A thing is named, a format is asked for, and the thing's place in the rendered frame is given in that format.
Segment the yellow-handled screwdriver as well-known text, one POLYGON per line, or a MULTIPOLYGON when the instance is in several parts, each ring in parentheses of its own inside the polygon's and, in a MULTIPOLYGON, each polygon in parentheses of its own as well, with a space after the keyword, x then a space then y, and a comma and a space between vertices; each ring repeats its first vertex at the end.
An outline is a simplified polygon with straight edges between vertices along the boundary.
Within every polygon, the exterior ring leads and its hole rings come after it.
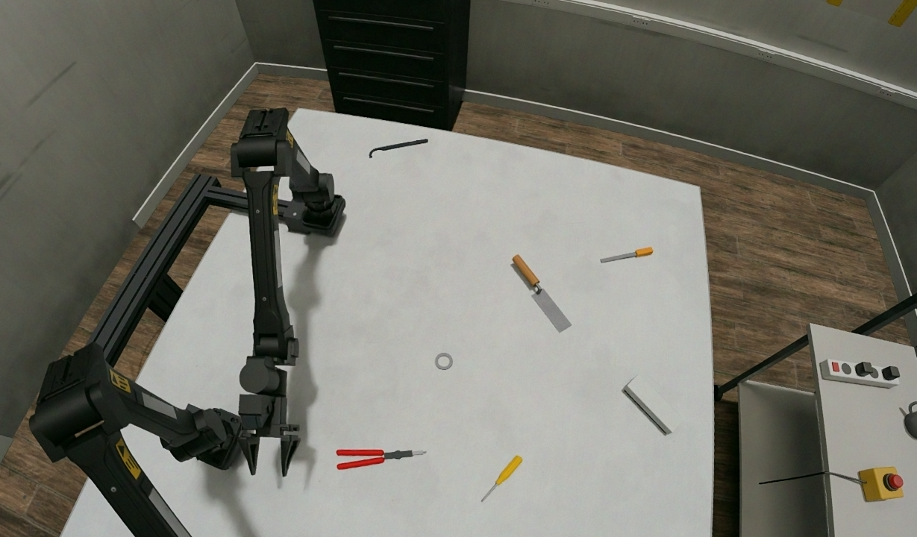
POLYGON ((489 494, 491 494, 491 492, 493 492, 493 490, 495 490, 495 487, 496 487, 497 485, 501 485, 501 483, 503 482, 503 480, 508 479, 509 476, 510 476, 510 474, 512 474, 512 473, 517 469, 517 467, 519 467, 519 465, 521 465, 521 462, 522 462, 521 457, 520 457, 520 456, 515 456, 515 459, 513 459, 513 461, 510 461, 510 464, 509 464, 507 467, 505 467, 504 471, 501 472, 500 477, 496 480, 496 485, 493 486, 493 487, 491 488, 491 491, 490 491, 490 492, 486 493, 486 495, 483 497, 483 499, 481 500, 481 502, 484 502, 484 500, 486 499, 486 497, 488 497, 489 494))

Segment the red-handled pliers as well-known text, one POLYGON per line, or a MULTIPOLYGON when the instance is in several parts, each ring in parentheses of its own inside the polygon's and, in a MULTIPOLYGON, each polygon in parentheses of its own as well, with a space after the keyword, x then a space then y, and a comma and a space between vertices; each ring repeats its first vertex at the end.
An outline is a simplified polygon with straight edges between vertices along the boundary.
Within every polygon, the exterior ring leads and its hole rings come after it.
POLYGON ((337 450, 338 456, 378 456, 378 458, 365 459, 365 461, 353 461, 345 462, 337 465, 337 469, 347 469, 351 467, 360 467, 365 465, 379 465, 383 463, 385 459, 400 459, 403 456, 413 456, 425 454, 427 452, 423 450, 413 451, 413 450, 396 450, 396 452, 384 453, 384 450, 337 450), (384 455, 384 457, 382 456, 384 455))

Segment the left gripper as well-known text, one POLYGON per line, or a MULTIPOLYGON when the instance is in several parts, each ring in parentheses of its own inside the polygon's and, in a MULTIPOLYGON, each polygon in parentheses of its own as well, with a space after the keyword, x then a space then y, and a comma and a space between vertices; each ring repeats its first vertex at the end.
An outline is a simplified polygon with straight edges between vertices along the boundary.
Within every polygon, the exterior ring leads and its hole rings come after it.
POLYGON ((298 435, 285 436, 284 431, 300 431, 300 424, 264 424, 263 427, 258 427, 258 429, 246 429, 242 424, 240 424, 240 430, 256 430, 256 434, 241 434, 241 436, 239 436, 237 439, 237 441, 239 441, 241 450, 246 457, 246 461, 252 476, 256 475, 258 445, 260 445, 260 437, 265 436, 265 438, 281 438, 282 477, 286 477, 289 470, 289 465, 293 459, 295 450, 297 450, 298 446, 300 445, 301 439, 298 438, 298 435))

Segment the grey ring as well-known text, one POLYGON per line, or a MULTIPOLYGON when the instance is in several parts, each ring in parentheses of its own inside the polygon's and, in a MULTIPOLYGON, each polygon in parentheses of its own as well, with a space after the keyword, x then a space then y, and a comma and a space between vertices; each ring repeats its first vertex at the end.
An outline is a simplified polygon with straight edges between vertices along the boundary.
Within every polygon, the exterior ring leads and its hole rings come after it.
POLYGON ((436 366, 437 366, 438 369, 447 370, 447 369, 449 369, 449 368, 451 367, 452 364, 454 364, 454 358, 452 358, 451 356, 449 356, 449 354, 447 354, 447 353, 441 353, 441 354, 438 354, 438 356, 436 356, 436 358, 435 358, 435 364, 436 364, 436 366), (447 366, 441 366, 441 365, 439 365, 439 363, 438 363, 439 357, 443 357, 443 356, 449 358, 449 364, 448 364, 447 366))

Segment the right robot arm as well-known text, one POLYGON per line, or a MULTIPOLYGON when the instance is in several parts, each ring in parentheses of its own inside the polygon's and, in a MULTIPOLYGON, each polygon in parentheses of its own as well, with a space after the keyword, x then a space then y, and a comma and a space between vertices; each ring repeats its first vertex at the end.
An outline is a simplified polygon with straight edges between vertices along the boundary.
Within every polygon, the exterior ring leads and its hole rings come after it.
POLYGON ((48 364, 36 403, 28 423, 50 461, 67 456, 78 465, 134 537, 192 535, 135 461, 122 428, 159 436, 176 461, 196 456, 217 467, 226 465, 241 431, 241 418, 229 412, 182 410, 129 380, 96 341, 48 364))

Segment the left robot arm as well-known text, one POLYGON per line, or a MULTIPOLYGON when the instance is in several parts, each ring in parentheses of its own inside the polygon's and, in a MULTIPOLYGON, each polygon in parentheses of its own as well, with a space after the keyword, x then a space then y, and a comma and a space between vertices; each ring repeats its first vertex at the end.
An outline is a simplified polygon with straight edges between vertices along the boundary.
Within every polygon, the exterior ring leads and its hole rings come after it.
POLYGON ((231 147, 232 179, 243 179, 248 199, 254 283, 253 353, 239 376, 241 388, 256 394, 239 398, 241 424, 248 429, 287 424, 287 398, 272 397, 287 396, 287 371, 275 365, 295 366, 300 351, 282 289, 280 179, 289 177, 294 202, 305 203, 308 227, 330 229, 343 203, 334 194, 333 175, 310 164, 289 131, 288 118, 287 107, 250 110, 239 142, 231 147), (248 168, 263 166, 274 166, 274 171, 248 168))

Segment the wooden-handled putty knife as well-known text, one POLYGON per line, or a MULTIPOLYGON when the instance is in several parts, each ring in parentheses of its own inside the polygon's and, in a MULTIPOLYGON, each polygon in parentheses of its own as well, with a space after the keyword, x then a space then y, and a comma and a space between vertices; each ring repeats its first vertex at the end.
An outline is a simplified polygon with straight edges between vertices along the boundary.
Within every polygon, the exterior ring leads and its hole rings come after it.
POLYGON ((541 288, 539 285, 539 278, 534 275, 529 266, 525 264, 525 261, 521 259, 518 254, 513 257, 512 260, 515 262, 516 266, 519 267, 519 271, 521 271, 521 273, 525 275, 530 284, 532 284, 532 287, 534 288, 536 286, 539 289, 536 293, 534 293, 534 295, 531 296, 533 297, 534 301, 539 304, 539 308, 543 310, 545 315, 549 318, 551 325, 556 327, 557 332, 561 333, 566 330, 567 327, 571 327, 572 324, 570 321, 566 318, 565 314, 563 314, 563 311, 558 308, 557 304, 551 300, 551 297, 548 295, 546 290, 541 288))

